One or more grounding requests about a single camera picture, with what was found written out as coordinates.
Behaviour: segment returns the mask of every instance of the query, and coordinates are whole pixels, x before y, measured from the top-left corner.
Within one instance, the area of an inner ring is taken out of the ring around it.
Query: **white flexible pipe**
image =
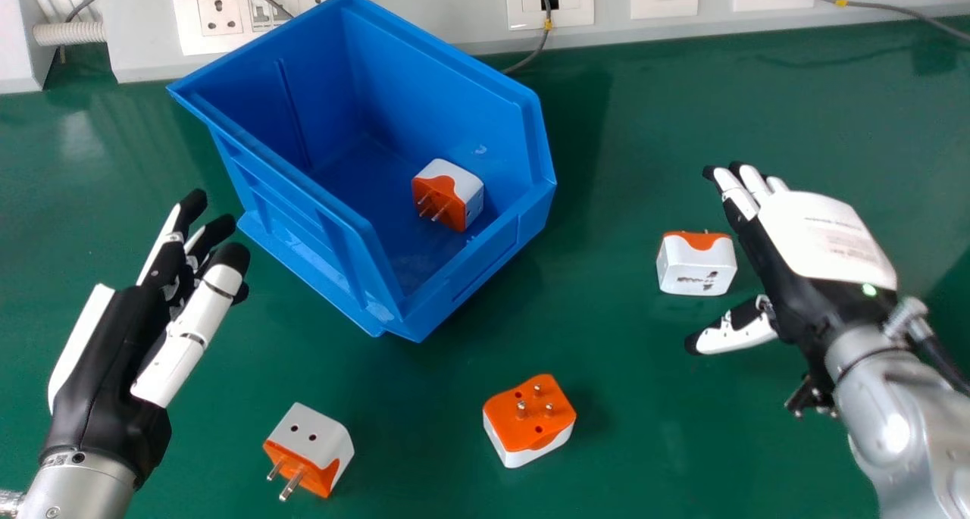
[[[79,45],[79,43],[107,42],[103,23],[76,21],[34,25],[34,39],[42,46]]]

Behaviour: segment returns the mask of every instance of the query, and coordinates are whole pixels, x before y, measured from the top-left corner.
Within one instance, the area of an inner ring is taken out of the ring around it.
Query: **metal pin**
[[[273,481],[274,479],[276,479],[277,474],[280,473],[280,468],[282,467],[283,467],[283,461],[278,461],[276,464],[273,464],[273,470],[270,470],[270,473],[266,474],[266,481]]]
[[[283,491],[280,492],[280,502],[286,502],[287,499],[290,498],[290,495],[293,494],[293,491],[296,490],[298,486],[300,486],[301,480],[302,480],[302,470],[298,471],[298,473],[289,480],[289,482],[283,488]]]
[[[446,209],[446,208],[448,208],[447,202],[446,202],[446,204],[444,206],[441,206],[441,209],[440,209],[440,211],[437,212],[437,214],[435,214],[434,216],[432,216],[430,218],[430,221],[437,222],[437,219],[441,218],[441,214],[444,213],[444,209]]]

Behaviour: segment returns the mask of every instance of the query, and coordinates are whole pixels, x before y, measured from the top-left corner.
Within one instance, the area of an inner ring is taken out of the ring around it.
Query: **green tabletop surface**
[[[657,248],[671,230],[728,231],[700,170],[751,162],[855,205],[967,364],[968,59],[915,22],[544,53],[518,78],[543,101],[559,180],[546,229],[422,344],[365,335],[240,233],[252,294],[174,400],[169,451],[129,517],[877,517],[842,426],[782,408],[796,350],[685,353],[684,336],[758,292],[747,261],[723,297],[673,297]],[[191,188],[207,215],[240,205],[202,123],[163,83],[117,85],[97,46],[70,48],[46,91],[0,98],[0,166],[0,486],[23,489],[93,285],[130,285]],[[540,373],[575,431],[506,470],[481,406]],[[357,449],[328,501],[281,504],[264,478],[263,440],[294,402]]]

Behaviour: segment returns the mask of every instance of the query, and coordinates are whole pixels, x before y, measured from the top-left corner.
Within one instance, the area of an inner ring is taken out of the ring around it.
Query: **storage bin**
[[[368,0],[323,2],[169,90],[211,130],[239,228],[372,336],[421,342],[545,225],[536,94]],[[464,233],[415,210],[434,158],[485,183]]]

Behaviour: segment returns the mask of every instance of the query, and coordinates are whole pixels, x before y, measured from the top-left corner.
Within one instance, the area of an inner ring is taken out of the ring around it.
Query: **label on robot wrist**
[[[758,214],[787,266],[806,278],[896,289],[896,271],[852,206],[808,192],[772,195]]]

